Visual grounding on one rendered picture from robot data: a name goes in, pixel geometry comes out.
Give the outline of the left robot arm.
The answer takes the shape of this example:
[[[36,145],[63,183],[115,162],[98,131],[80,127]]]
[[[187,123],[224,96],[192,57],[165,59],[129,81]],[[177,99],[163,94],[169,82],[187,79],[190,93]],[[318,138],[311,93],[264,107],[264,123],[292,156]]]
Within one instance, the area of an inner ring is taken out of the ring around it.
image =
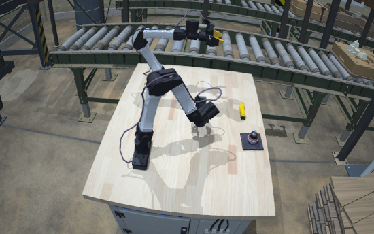
[[[203,20],[206,26],[206,34],[207,30],[212,30],[215,27],[215,23],[208,22],[207,20]],[[173,30],[164,30],[164,29],[142,29],[138,32],[135,41],[133,43],[133,47],[138,50],[145,60],[148,62],[149,66],[151,67],[152,71],[157,71],[161,69],[165,69],[156,59],[154,54],[152,53],[148,41],[146,39],[149,38],[163,38],[163,39],[173,39],[176,41],[181,41],[183,39],[186,40],[186,37],[191,40],[197,40],[199,38],[199,21],[195,19],[188,19],[186,21],[186,30],[174,28]],[[186,32],[186,33],[185,33]]]

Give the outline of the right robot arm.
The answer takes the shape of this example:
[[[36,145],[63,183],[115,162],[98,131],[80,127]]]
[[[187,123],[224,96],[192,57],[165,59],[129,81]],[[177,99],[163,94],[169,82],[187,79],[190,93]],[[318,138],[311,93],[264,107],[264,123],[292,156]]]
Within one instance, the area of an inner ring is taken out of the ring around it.
[[[177,73],[177,71],[174,68],[152,71],[147,75],[146,85],[161,76],[172,73]],[[143,105],[141,122],[137,125],[135,132],[135,150],[133,153],[132,165],[146,166],[150,142],[154,133],[153,124],[157,107],[161,97],[170,90],[181,105],[189,121],[194,122],[197,127],[204,127],[209,119],[211,120],[220,113],[218,108],[216,108],[211,101],[208,103],[206,103],[206,101],[196,103],[195,106],[182,84],[182,79],[174,74],[170,76],[155,80],[151,85],[146,87],[146,97]]]

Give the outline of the yellow utility knife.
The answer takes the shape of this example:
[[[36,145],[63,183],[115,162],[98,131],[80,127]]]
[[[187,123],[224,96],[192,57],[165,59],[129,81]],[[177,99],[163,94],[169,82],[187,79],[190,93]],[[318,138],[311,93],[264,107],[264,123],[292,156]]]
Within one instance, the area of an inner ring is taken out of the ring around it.
[[[240,116],[242,120],[245,120],[245,107],[243,102],[240,103]]]

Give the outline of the red and grey ring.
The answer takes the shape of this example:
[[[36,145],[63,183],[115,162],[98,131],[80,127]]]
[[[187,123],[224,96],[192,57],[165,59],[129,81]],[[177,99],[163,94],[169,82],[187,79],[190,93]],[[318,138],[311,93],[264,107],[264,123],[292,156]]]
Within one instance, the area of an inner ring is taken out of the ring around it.
[[[258,137],[257,137],[257,139],[252,140],[252,139],[250,139],[250,134],[249,134],[249,135],[248,135],[248,141],[249,141],[251,144],[255,144],[255,143],[257,143],[257,141],[258,141]]]

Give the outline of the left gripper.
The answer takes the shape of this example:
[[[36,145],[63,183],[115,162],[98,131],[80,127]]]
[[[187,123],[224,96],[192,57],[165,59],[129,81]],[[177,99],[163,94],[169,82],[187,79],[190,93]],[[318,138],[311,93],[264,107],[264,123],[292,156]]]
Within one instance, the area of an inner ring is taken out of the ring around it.
[[[209,36],[211,38],[210,40]],[[215,29],[212,29],[212,31],[207,30],[207,34],[206,32],[199,31],[199,41],[206,41],[206,45],[209,45],[210,47],[219,46],[224,43],[224,41],[218,37],[222,37],[222,34]]]

